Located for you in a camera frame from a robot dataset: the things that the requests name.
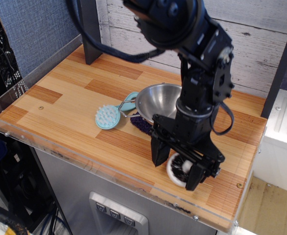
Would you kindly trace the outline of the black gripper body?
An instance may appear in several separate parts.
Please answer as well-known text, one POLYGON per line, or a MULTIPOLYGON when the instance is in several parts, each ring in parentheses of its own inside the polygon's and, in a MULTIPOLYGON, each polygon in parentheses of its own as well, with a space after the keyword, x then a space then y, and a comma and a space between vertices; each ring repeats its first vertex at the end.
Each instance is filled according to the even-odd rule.
POLYGON ((210 176, 216 177, 225 157, 213 144, 210 134, 216 132, 214 121, 219 105, 203 112, 182 112, 177 109, 174 119, 153 115, 152 137, 155 136, 192 163, 210 164, 210 176))

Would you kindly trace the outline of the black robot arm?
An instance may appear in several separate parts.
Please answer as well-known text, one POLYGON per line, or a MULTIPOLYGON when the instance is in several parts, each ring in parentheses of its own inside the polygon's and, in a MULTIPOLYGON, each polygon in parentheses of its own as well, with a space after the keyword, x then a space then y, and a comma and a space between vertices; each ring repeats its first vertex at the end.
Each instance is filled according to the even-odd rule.
POLYGON ((217 176, 225 160, 210 135, 218 110, 230 113, 224 100, 234 87, 232 40, 201 0, 126 0, 124 5, 137 16, 150 44, 179 55, 182 90, 176 116, 153 115, 151 153, 156 166, 168 159, 170 150, 191 162, 185 188, 194 190, 217 176))

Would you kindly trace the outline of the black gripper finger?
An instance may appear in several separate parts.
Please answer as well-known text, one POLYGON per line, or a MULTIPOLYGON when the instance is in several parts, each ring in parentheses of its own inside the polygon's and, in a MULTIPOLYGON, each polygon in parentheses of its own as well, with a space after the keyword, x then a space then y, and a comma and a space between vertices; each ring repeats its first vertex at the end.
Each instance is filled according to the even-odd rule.
POLYGON ((193 163, 189 176, 187 179, 187 183, 185 189, 188 191, 194 191, 196 187, 203 183, 210 176, 210 164, 207 162, 201 163, 193 163))
POLYGON ((163 164, 169 157, 170 146, 153 136, 151 139, 151 156, 156 167, 163 164))

